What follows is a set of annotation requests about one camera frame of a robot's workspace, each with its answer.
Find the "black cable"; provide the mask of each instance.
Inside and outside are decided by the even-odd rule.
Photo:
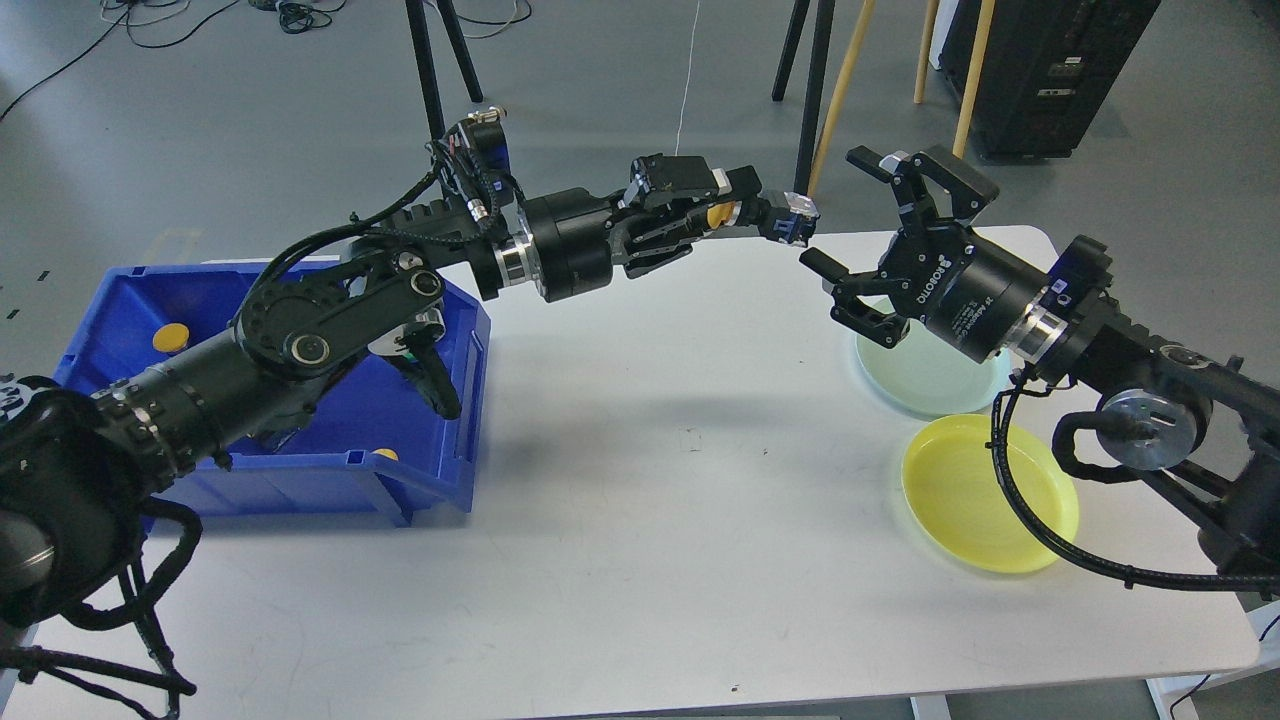
[[[40,673],[49,674],[99,697],[120,702],[146,720],[159,720],[159,717],[148,712],[137,701],[129,700],[113,689],[90,683],[78,675],[72,675],[68,670],[79,670],[83,673],[92,673],[95,675],[104,675],[118,680],[148,685],[163,689],[170,694],[180,693],[191,696],[196,693],[196,685],[191,684],[180,675],[161,675],[147,670],[138,670],[137,667],[131,667],[119,662],[97,660],[95,657],[86,657],[83,655],[73,655],[69,652],[45,650],[40,646],[0,650],[0,667],[18,670],[18,680],[27,684],[35,682]],[[177,714],[170,710],[170,712],[163,717],[177,717]]]
[[[129,574],[120,573],[120,592],[124,594],[125,600],[132,600],[137,594],[136,588],[143,588],[147,585],[146,573],[142,568],[142,555],[140,553],[129,564]],[[156,616],[155,606],[152,605],[146,612],[143,612],[137,621],[133,624],[138,630],[138,637],[142,638],[142,644],[147,648],[147,655],[155,661],[160,671],[168,678],[175,678],[178,680],[186,682],[182,673],[174,665],[174,652],[169,647],[168,641],[165,641],[164,630],[160,628],[160,618]],[[168,691],[168,707],[169,712],[166,717],[178,717],[180,714],[182,696],[174,688]]]
[[[125,598],[118,607],[110,610],[97,610],[87,602],[64,609],[61,615],[72,625],[82,630],[111,630],[137,623],[138,618],[155,609],[156,602],[164,597],[164,593],[191,562],[202,533],[200,515],[186,505],[154,496],[138,503],[138,509],[151,518],[174,520],[180,524],[182,536],[178,537],[177,547],[160,561],[151,580],[138,588],[137,597]]]
[[[412,242],[421,242],[424,245],[439,245],[442,247],[461,247],[477,240],[477,236],[463,237],[460,240],[451,240],[447,237],[435,237],[429,234],[419,234],[416,232],[401,231],[396,228],[369,228],[365,234],[381,236],[381,237],[394,237],[399,240],[408,240]]]
[[[104,10],[119,10],[122,8],[129,8],[132,5],[142,5],[143,8],[173,8],[178,3],[182,3],[182,0],[169,0],[168,3],[160,3],[159,5],[152,5],[151,3],[147,3],[146,0],[142,0],[141,3],[138,0],[122,0],[120,3],[116,3],[115,5],[108,5],[104,1],[102,3],[102,9]]]
[[[196,23],[196,27],[193,27],[189,31],[187,31],[187,35],[179,37],[178,40],[174,40],[173,42],[165,42],[165,44],[161,44],[161,45],[147,45],[145,42],[138,42],[137,40],[134,40],[134,37],[133,37],[133,28],[129,27],[128,23],[124,24],[124,32],[125,32],[125,35],[129,36],[129,42],[132,42],[133,45],[136,45],[138,47],[145,47],[147,50],[161,50],[164,47],[173,47],[174,45],[184,42],[192,35],[196,35],[196,31],[200,29],[201,27],[204,27],[205,23],[207,23],[209,20],[211,20],[211,19],[216,18],[218,15],[225,13],[227,10],[232,9],[232,6],[236,5],[237,3],[239,3],[239,0],[232,0],[230,3],[228,3],[228,4],[223,5],[221,8],[214,10],[212,13],[209,13],[207,15],[205,15],[205,19],[200,20],[198,23]],[[129,13],[125,12],[120,17],[122,18],[128,18]]]
[[[58,77],[59,74],[61,74],[63,70],[65,70],[67,68],[74,65],[84,55],[88,55],[90,51],[92,51],[95,47],[97,47],[99,45],[101,45],[102,41],[106,40],[106,36],[111,35],[111,31],[115,29],[116,27],[119,27],[120,22],[124,20],[124,18],[127,18],[127,17],[129,17],[129,14],[124,13],[119,18],[115,18],[115,22],[111,23],[111,27],[106,28],[106,32],[104,32],[97,40],[95,40],[93,45],[90,45],[88,47],[84,49],[83,53],[81,53],[79,55],[76,55],[74,58],[72,58],[72,60],[69,63],[67,63],[65,65],[63,65],[63,67],[58,68],[56,70],[54,70],[52,73],[50,73],[47,77],[45,77],[45,79],[42,79],[42,81],[37,82],[36,85],[33,85],[33,86],[28,87],[27,90],[24,90],[22,92],[22,95],[19,95],[18,97],[14,97],[13,102],[10,102],[9,106],[5,108],[3,113],[0,113],[0,122],[4,122],[5,117],[9,115],[9,111],[13,110],[14,106],[18,105],[18,102],[22,102],[22,99],[26,97],[27,95],[29,95],[32,90],[36,90],[37,87],[40,87],[40,86],[45,85],[46,82],[54,79],[55,77]]]
[[[1032,391],[1025,389],[1030,373],[1018,373],[1012,379],[1014,387],[998,393],[991,404],[991,457],[996,469],[996,482],[1000,483],[1000,489],[1004,491],[1010,507],[1041,544],[1073,565],[1124,582],[1126,588],[1147,585],[1175,591],[1230,591],[1265,594],[1275,594],[1280,591],[1280,575],[1194,575],[1134,568],[1093,555],[1055,533],[1027,503],[1014,482],[1012,470],[1009,468],[1009,428],[1012,424],[1014,407],[1019,396],[1033,395]],[[1043,396],[1048,392],[1052,389],[1039,395]]]
[[[1267,633],[1271,632],[1271,628],[1276,626],[1276,623],[1280,623],[1280,615],[1276,615],[1275,618],[1272,618],[1271,621],[1267,623],[1267,626],[1262,629],[1262,634],[1258,635],[1258,642],[1260,643],[1262,641],[1267,639]],[[1184,700],[1187,700],[1187,698],[1192,697],[1193,694],[1196,694],[1197,692],[1199,692],[1199,689],[1204,687],[1204,683],[1207,683],[1208,679],[1212,678],[1212,676],[1213,676],[1212,674],[1204,675],[1203,678],[1201,678],[1201,682],[1196,683],[1196,687],[1193,687],[1192,689],[1187,691],[1185,693],[1181,694],[1181,697],[1179,697],[1172,703],[1170,703],[1170,706],[1169,706],[1169,716],[1172,717],[1174,716],[1174,708],[1178,707],[1178,705],[1180,702],[1183,702]]]
[[[248,292],[244,293],[244,301],[241,302],[241,307],[236,311],[236,315],[239,316],[241,311],[243,311],[244,309],[244,302],[248,301],[250,297],[252,297],[255,290],[257,290],[265,283],[279,279],[280,277],[284,275],[284,273],[289,270],[289,268],[297,265],[298,261],[306,258],[307,255],[311,255],[317,250],[328,247],[329,245],[333,245],[335,242],[340,242],[349,237],[356,237],[357,234],[369,231],[370,228],[385,220],[387,218],[392,217],[393,214],[398,213],[399,210],[403,210],[410,202],[417,200],[420,195],[426,192],[426,190],[435,183],[436,178],[439,177],[439,170],[440,170],[440,158],[433,149],[431,169],[429,169],[426,174],[422,176],[421,179],[413,183],[413,187],[408,188],[408,191],[406,191],[404,195],[397,199],[396,202],[388,205],[383,210],[375,213],[374,215],[370,215],[364,220],[358,219],[356,214],[352,213],[351,223],[320,231],[317,233],[312,233],[300,240],[298,242],[294,242],[289,247],[284,249],[284,251],[282,251],[270,263],[268,263],[266,266],[262,269],[262,272],[259,273],[257,278],[253,279],[253,283],[250,286]]]
[[[434,9],[434,10],[439,10],[439,8],[435,6],[435,3],[433,0],[424,0],[424,3],[426,3],[428,5],[430,5],[431,9]],[[476,20],[476,19],[471,19],[471,18],[468,18],[466,15],[460,14],[457,10],[454,10],[453,14],[457,15],[457,18],[460,20],[468,22],[468,23],[476,24],[476,26],[503,26],[503,27],[511,27],[513,24],[520,24],[520,23],[527,20],[529,18],[534,17],[534,4],[530,3],[529,0],[524,0],[524,3],[525,3],[525,8],[527,8],[525,10],[525,14],[520,15],[516,19],[511,19],[511,20]]]
[[[280,20],[280,29],[285,35],[298,35],[308,29],[320,29],[333,24],[333,14],[347,6],[347,0],[338,3],[337,8],[321,9],[310,3],[276,3],[275,12]]]
[[[1174,716],[1174,708],[1178,707],[1178,705],[1181,703],[1184,700],[1187,700],[1187,698],[1192,697],[1193,694],[1196,694],[1197,691],[1199,691],[1201,688],[1203,688],[1204,683],[1207,683],[1210,678],[1212,678],[1212,675],[1204,675],[1203,678],[1201,678],[1201,682],[1196,683],[1196,687],[1193,687],[1192,689],[1189,689],[1185,693],[1183,693],[1183,697],[1175,700],[1169,706],[1169,716],[1172,717]]]

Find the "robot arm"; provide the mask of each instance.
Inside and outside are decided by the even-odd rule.
[[[893,347],[908,331],[908,318],[915,318],[975,361],[1011,350],[1028,363],[1023,382],[1034,375],[1052,384],[1070,377],[1096,389],[1101,398],[1093,411],[1059,421],[1052,443],[1059,464],[1082,479],[1148,484],[1201,528],[1201,547],[1219,577],[1147,571],[1089,556],[1037,527],[1009,482],[1006,495],[1032,533],[1068,560],[1129,584],[1277,592],[1280,392],[1242,375],[1238,357],[1215,363],[1120,313],[1107,293],[1111,259],[1101,243],[1079,236],[1042,273],[980,237],[970,224],[998,191],[946,149],[879,158],[859,147],[847,159],[892,187],[902,227],[874,270],[850,273],[817,249],[801,254],[801,263],[831,288],[832,319]],[[924,178],[951,195],[951,217],[940,214]],[[861,297],[869,295],[887,295],[893,313],[868,307]],[[1021,382],[1016,387],[1021,392]],[[1234,480],[1188,460],[1204,439],[1215,402],[1240,415],[1253,451]],[[1007,423],[1007,416],[996,420]],[[1119,464],[1080,461],[1079,430],[1094,432]],[[1007,466],[1000,466],[998,438],[992,451],[1004,482]],[[1212,500],[1201,500],[1190,488]]]
[[[532,281],[550,302],[608,284],[614,265],[644,275],[722,225],[755,225],[799,246],[814,232],[818,214],[806,197],[762,195],[753,168],[712,170],[701,158],[640,158],[628,187],[605,197],[573,188],[526,199],[500,118],[497,109],[472,113],[433,142],[431,172],[387,210],[287,249],[228,329],[175,357],[91,397],[45,378],[0,375],[0,619],[22,628],[63,615],[90,630],[133,623],[164,675],[38,648],[0,648],[0,666],[19,667],[26,682],[79,669],[161,687],[177,716],[178,694],[195,685],[173,669],[154,607],[189,561],[201,527],[191,510],[151,496],[205,457],[229,469],[225,448],[241,437],[278,446],[370,354],[396,366],[442,418],[457,418],[457,391],[435,351],[447,332],[439,269],[467,263],[485,300]],[[435,181],[442,197],[411,205]],[[515,233],[502,214],[512,202]],[[340,263],[289,275],[307,255],[347,241]],[[150,579],[140,561],[143,515],[183,528]],[[119,607],[84,602],[113,578]]]

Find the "blue storage crate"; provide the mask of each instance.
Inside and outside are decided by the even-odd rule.
[[[285,281],[329,264],[303,263]],[[54,379],[91,393],[136,375],[166,359],[151,346],[151,336],[166,323],[191,328],[191,345],[218,334],[262,266],[108,270]],[[470,511],[489,316],[479,301],[445,284],[447,333],[436,350],[462,401],[457,420],[442,420],[394,368],[367,357],[325,395],[311,424],[279,451],[241,439],[228,448],[230,471],[205,460],[160,497],[202,516],[378,511],[398,527],[408,525],[415,510],[440,500]],[[383,447],[399,460],[372,452]]]

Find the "cable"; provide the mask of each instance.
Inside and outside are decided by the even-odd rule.
[[[676,151],[680,155],[680,132],[685,129],[685,104],[689,102],[689,85],[694,81],[694,40],[698,38],[698,15],[703,12],[703,0],[694,9],[694,27],[689,31],[689,73],[685,76],[685,97],[680,101],[680,124],[676,126]]]
[[[1023,498],[1018,484],[1014,482],[1012,470],[1009,468],[1009,428],[1012,424],[1018,397],[1023,395],[1044,397],[1053,392],[1052,388],[1043,392],[1025,389],[1027,382],[1030,378],[1030,372],[1019,372],[1012,377],[1014,387],[996,395],[996,400],[991,404],[991,442],[988,446],[1000,489],[1004,491],[1005,498],[1009,501],[1010,507],[1012,507],[1014,514],[1018,515],[1018,519],[1021,520],[1027,530],[1041,544],[1052,550],[1059,557],[1073,565],[1124,582],[1126,588],[1147,585],[1175,591],[1231,591],[1258,592],[1263,594],[1275,594],[1280,591],[1280,575],[1194,575],[1147,570],[1093,555],[1055,533],[1052,528],[1036,515],[1027,503],[1027,500]]]
[[[69,63],[67,63],[65,65],[63,65],[63,67],[58,68],[56,70],[54,70],[52,73],[50,73],[47,77],[45,77],[45,79],[42,79],[42,81],[37,82],[36,85],[33,85],[33,86],[28,87],[27,90],[24,90],[22,92],[22,95],[19,95],[18,97],[14,97],[13,102],[10,102],[9,106],[5,108],[3,113],[0,113],[0,123],[4,122],[5,117],[9,115],[9,111],[13,110],[18,105],[18,102],[22,102],[22,99],[26,97],[27,95],[29,95],[32,90],[36,90],[37,87],[40,87],[40,86],[45,85],[46,82],[54,79],[55,77],[58,77],[59,74],[61,74],[63,70],[65,70],[67,68],[74,65],[76,63],[78,63],[81,60],[81,58],[83,58],[84,55],[88,55],[90,51],[92,51],[95,47],[97,47],[99,45],[101,45],[102,41],[106,40],[106,36],[111,35],[111,31],[115,29],[115,28],[118,28],[120,26],[120,20],[123,20],[129,14],[125,13],[125,14],[120,15],[119,18],[116,18],[115,22],[111,23],[111,27],[106,28],[106,32],[104,32],[101,37],[99,37],[97,40],[93,41],[93,45],[90,45],[88,47],[84,49],[83,53],[81,53],[79,55],[76,55],[74,58],[72,58],[72,60]]]
[[[398,240],[421,242],[424,245],[439,245],[440,247],[461,247],[479,238],[479,234],[472,234],[471,237],[451,240],[447,237],[434,237],[429,234],[420,234],[416,232],[401,231],[396,228],[369,228],[367,231],[365,231],[365,234],[394,237]]]
[[[1271,628],[1276,626],[1277,621],[1280,621],[1280,615],[1276,615],[1275,618],[1271,619],[1270,623],[1267,623],[1267,626],[1262,629],[1262,634],[1258,635],[1258,642],[1260,643],[1262,641],[1267,639],[1267,633],[1271,632]],[[1178,705],[1180,702],[1183,702],[1184,700],[1187,700],[1187,698],[1192,697],[1193,694],[1196,694],[1197,692],[1199,692],[1199,689],[1204,687],[1204,683],[1207,683],[1208,679],[1212,678],[1212,676],[1213,676],[1212,674],[1204,675],[1203,678],[1201,678],[1201,682],[1196,683],[1196,687],[1193,687],[1192,689],[1187,691],[1185,693],[1181,694],[1181,697],[1179,697],[1172,703],[1170,703],[1170,706],[1169,706],[1169,716],[1172,717],[1174,716],[1174,708],[1178,707]]]
[[[426,5],[430,5],[431,9],[435,10],[436,13],[440,13],[440,8],[435,4],[434,0],[422,0],[422,1]],[[525,6],[527,8],[527,10],[525,12],[524,15],[520,14],[520,3],[521,1],[525,3]],[[462,37],[466,37],[467,40],[488,40],[490,37],[494,37],[494,36],[498,36],[498,35],[502,35],[502,33],[507,32],[511,28],[511,26],[520,24],[520,23],[527,20],[529,18],[534,17],[534,4],[530,0],[512,0],[512,3],[511,3],[511,17],[507,18],[507,20],[474,20],[471,18],[460,15],[457,12],[454,12],[453,14],[460,20],[465,20],[465,22],[468,22],[468,23],[472,23],[472,24],[477,24],[477,26],[498,26],[498,29],[495,29],[495,31],[493,31],[490,33],[486,33],[486,35],[466,35],[466,33],[462,35]],[[443,18],[444,18],[444,13],[440,13],[440,19],[443,19]]]
[[[180,42],[184,42],[184,41],[186,41],[186,40],[187,40],[188,37],[191,37],[192,35],[196,35],[196,31],[197,31],[197,29],[200,29],[200,28],[202,28],[202,27],[205,27],[205,23],[207,23],[209,20],[211,20],[211,19],[216,18],[218,15],[220,15],[220,14],[225,13],[227,10],[230,10],[230,9],[232,9],[232,6],[233,6],[233,5],[236,5],[237,3],[239,3],[239,0],[232,0],[230,3],[228,3],[228,4],[223,5],[221,8],[219,8],[219,9],[214,10],[212,13],[209,13],[207,15],[205,15],[205,19],[200,20],[198,23],[196,23],[196,27],[193,27],[193,28],[191,28],[189,31],[187,31],[187,35],[184,35],[184,36],[179,37],[178,40],[174,40],[173,42],[164,42],[164,44],[161,44],[161,45],[147,45],[147,44],[145,44],[145,42],[138,42],[138,41],[137,41],[137,40],[136,40],[136,38],[133,37],[133,29],[132,29],[132,28],[133,28],[134,26],[131,26],[131,24],[128,24],[128,23],[125,23],[125,24],[124,24],[124,32],[125,32],[125,35],[128,35],[128,36],[129,36],[129,42],[132,42],[133,45],[136,45],[136,46],[138,46],[138,47],[145,47],[145,49],[147,49],[147,50],[163,50],[163,49],[165,49],[165,47],[173,47],[174,45],[178,45],[178,44],[180,44]],[[129,17],[129,13],[128,13],[128,12],[125,12],[125,13],[124,13],[123,15],[120,15],[120,17],[122,17],[122,18],[128,18],[128,17]]]
[[[422,1],[426,3],[428,5],[430,5],[431,8],[435,8],[435,0],[422,0]],[[512,20],[477,20],[477,19],[474,19],[474,18],[468,18],[466,15],[461,15],[457,12],[454,12],[453,14],[457,15],[458,19],[462,20],[462,22],[467,22],[467,23],[477,24],[477,26],[513,26],[513,24],[520,24],[520,23],[527,20],[534,14],[534,4],[530,0],[524,0],[524,3],[525,3],[525,5],[529,6],[529,10],[522,17],[517,18],[515,22],[512,22]]]
[[[293,245],[287,247],[283,252],[276,255],[270,263],[266,264],[266,268],[262,269],[262,272],[250,286],[248,292],[244,293],[244,301],[247,301],[253,295],[255,290],[269,282],[279,279],[282,275],[284,275],[284,273],[289,270],[289,268],[298,264],[298,261],[306,258],[307,255],[311,255],[317,250],[333,245],[334,242],[339,242],[349,237],[355,237],[362,232],[366,232],[375,224],[392,217],[394,213],[403,210],[413,200],[417,200],[420,195],[426,192],[426,190],[435,183],[435,179],[439,176],[440,158],[435,154],[434,146],[433,146],[431,160],[433,160],[431,169],[429,169],[426,174],[422,176],[422,178],[413,184],[413,187],[408,188],[408,191],[406,191],[404,195],[402,195],[398,200],[396,200],[396,202],[390,204],[381,211],[364,220],[361,220],[360,218],[356,217],[355,213],[352,213],[351,222],[348,224],[312,233],[300,240],[298,242],[294,242]],[[236,315],[239,316],[239,314],[243,310],[244,310],[244,302],[242,301],[239,310],[236,311]]]
[[[298,35],[308,29],[320,29],[333,24],[333,14],[347,6],[347,0],[338,3],[337,8],[321,9],[308,3],[275,3],[275,12],[280,20],[280,29],[285,35]]]
[[[133,9],[134,8],[156,8],[156,9],[159,9],[159,8],[172,8],[172,6],[177,5],[178,3],[182,3],[182,8],[178,8],[177,10],[170,12],[168,15],[160,15],[159,18],[152,18],[150,20],[141,22],[141,23],[133,22],[132,17],[128,20],[125,20],[125,23],[129,27],[154,26],[156,23],[168,20],[169,18],[174,18],[174,17],[182,14],[183,12],[186,12],[187,8],[191,6],[191,0],[169,0],[168,3],[161,3],[159,5],[152,5],[150,3],[118,3],[118,4],[110,5],[110,6],[106,4],[106,0],[101,0],[101,3],[99,4],[101,6],[101,10],[99,10],[97,18],[100,20],[102,20],[104,23],[109,23],[111,20],[108,19],[108,17],[106,17],[108,10],[113,10],[114,12],[114,10],[124,9],[124,14],[128,17],[128,15],[133,14]]]
[[[99,660],[96,657],[45,650],[38,646],[0,648],[0,667],[13,667],[18,670],[18,680],[27,684],[33,683],[40,673],[45,673],[52,678],[70,683],[84,692],[120,702],[129,710],[133,710],[143,720],[177,720],[180,710],[179,701],[182,696],[195,694],[196,685],[183,678],[174,666],[174,653],[165,641],[164,630],[160,629],[160,619],[156,616],[155,603],[164,593],[164,587],[168,587],[168,583],[172,583],[172,579],[177,578],[177,575],[182,571],[182,568],[186,565],[186,561],[191,559],[189,551],[195,550],[195,543],[198,541],[200,536],[200,518],[183,505],[164,501],[156,497],[143,501],[143,505],[141,505],[140,509],[145,514],[154,518],[175,520],[182,524],[183,533],[182,538],[178,541],[178,546],[179,548],[183,546],[188,547],[187,551],[180,553],[178,550],[170,552],[164,561],[160,562],[160,566],[156,568],[155,575],[152,575],[150,580],[147,580],[146,573],[142,568],[141,551],[138,556],[134,557],[129,565],[116,575],[116,580],[120,583],[120,596],[123,597],[120,607],[140,609],[137,612],[131,614],[131,621],[138,630],[138,635],[142,638],[142,644],[147,648],[147,655],[150,655],[160,667],[160,673],[140,670],[137,667],[108,660]],[[174,565],[174,557],[177,555],[180,555],[180,566]],[[157,585],[164,587],[156,592]],[[110,612],[100,612],[99,615],[106,616],[110,615]],[[64,611],[63,618],[73,625],[86,628],[84,624],[74,619],[74,614],[70,611]],[[69,670],[91,673],[95,675],[115,678],[118,680],[161,689],[166,696],[168,710],[161,716],[152,715],[146,707],[142,706],[142,703],[125,697],[111,688],[91,683],[79,675],[69,673]]]

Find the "gray floor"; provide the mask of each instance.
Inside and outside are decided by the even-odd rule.
[[[191,14],[220,4],[195,0]],[[105,29],[93,5],[0,3],[5,102]],[[509,13],[506,0],[457,5],[474,17]],[[950,143],[956,106],[938,78],[924,105],[910,101],[923,5],[877,8],[835,147]],[[531,20],[471,42],[488,99],[509,111],[526,191],[603,193],[625,182],[632,158],[671,152],[695,3],[535,6]],[[790,184],[808,42],[786,101],[768,99],[788,6],[703,0],[681,152],[751,163],[765,183]],[[838,4],[828,88],[855,14],[856,4]],[[1272,0],[1166,0],[1075,156],[984,168],[1004,192],[982,217],[1038,225],[1059,247],[1076,233],[1108,243],[1114,295],[1129,314],[1210,355],[1243,355],[1245,370],[1271,384],[1280,384],[1277,15]],[[137,36],[165,41],[189,26]],[[433,37],[447,114],[461,115],[472,105],[443,35]],[[109,265],[271,255],[351,210],[385,205],[421,174],[425,135],[398,3],[352,0],[333,27],[296,37],[243,5],[169,50],[109,37],[0,124],[0,369],[51,372]],[[827,232],[896,220],[884,187],[837,158],[817,200]],[[1216,423],[1207,462],[1234,471],[1244,452],[1235,434],[1233,419]],[[1198,702],[1211,720],[1272,717],[1277,707],[1274,673]],[[979,693],[952,698],[951,710],[957,719],[1155,716],[1137,682]],[[768,714],[909,717],[910,708],[891,700]]]

